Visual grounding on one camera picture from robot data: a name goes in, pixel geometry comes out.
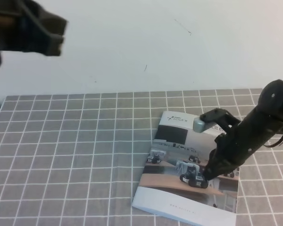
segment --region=booklet cover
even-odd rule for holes
[[[224,131],[196,133],[196,117],[163,113],[132,205],[196,226],[235,226],[239,169],[204,180],[214,139]]]

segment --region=grid tablecloth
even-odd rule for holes
[[[0,110],[0,226],[183,226],[131,208],[165,110],[243,118],[261,89],[9,96]],[[237,226],[283,226],[283,145],[241,168]]]

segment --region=brochure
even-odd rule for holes
[[[193,131],[198,116],[164,112],[133,206],[195,226],[235,226],[239,168],[206,181],[202,172],[214,139],[224,132],[214,126]]]

